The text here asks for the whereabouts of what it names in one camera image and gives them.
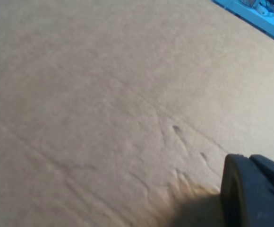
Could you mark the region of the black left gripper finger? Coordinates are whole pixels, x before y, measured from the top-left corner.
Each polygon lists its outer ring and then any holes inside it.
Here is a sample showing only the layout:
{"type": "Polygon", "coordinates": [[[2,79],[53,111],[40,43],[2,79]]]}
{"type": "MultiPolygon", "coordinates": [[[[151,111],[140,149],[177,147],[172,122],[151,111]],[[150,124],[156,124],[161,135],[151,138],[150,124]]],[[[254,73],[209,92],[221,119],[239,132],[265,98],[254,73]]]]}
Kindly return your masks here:
{"type": "Polygon", "coordinates": [[[226,227],[274,227],[274,161],[228,154],[220,197],[226,227]]]}

